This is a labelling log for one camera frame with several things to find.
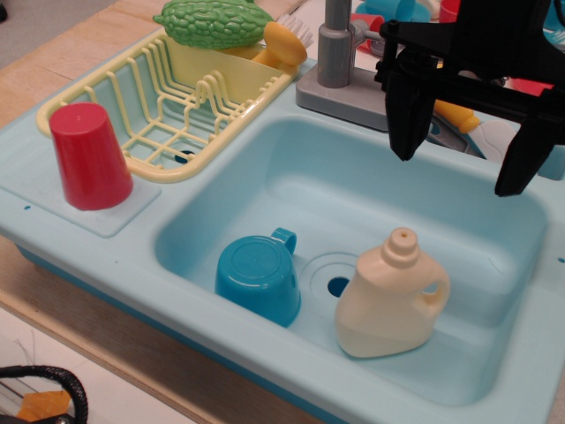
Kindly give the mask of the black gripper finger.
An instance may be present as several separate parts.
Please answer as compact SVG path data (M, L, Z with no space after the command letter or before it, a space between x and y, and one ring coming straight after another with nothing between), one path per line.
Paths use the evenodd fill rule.
M428 135L435 98L407 79L390 79L385 103L390 147L409 161Z
M563 144L563 119L527 117L508 146L494 192L500 197L521 194L554 147Z

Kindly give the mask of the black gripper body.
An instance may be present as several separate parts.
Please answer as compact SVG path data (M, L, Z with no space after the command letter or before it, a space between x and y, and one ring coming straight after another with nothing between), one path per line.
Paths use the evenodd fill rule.
M456 22L391 20L380 34L385 56L376 79L407 79L436 100L519 123L564 120L564 54L544 34L548 1L462 1ZM514 90L509 78L553 84L541 96Z

